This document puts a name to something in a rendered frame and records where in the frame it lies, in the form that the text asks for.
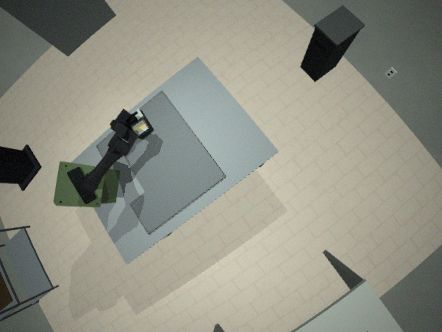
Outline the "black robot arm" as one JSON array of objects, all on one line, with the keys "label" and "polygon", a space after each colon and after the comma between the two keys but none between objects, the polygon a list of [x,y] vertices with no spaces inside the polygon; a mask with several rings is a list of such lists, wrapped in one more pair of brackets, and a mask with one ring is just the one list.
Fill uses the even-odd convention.
[{"label": "black robot arm", "polygon": [[[130,127],[130,125],[138,123],[138,119],[134,114],[129,114],[129,112],[123,109],[115,120],[112,120],[110,126],[113,131],[116,131],[116,133],[109,141],[108,151],[99,164],[85,176],[80,167],[67,172],[67,175],[85,204],[88,204],[97,198],[94,191],[98,188],[102,177],[118,159],[122,158],[122,156],[126,156],[130,152],[138,136],[135,132],[131,131],[132,128]],[[125,142],[122,138],[129,142]],[[83,195],[85,197],[83,197]]]}]

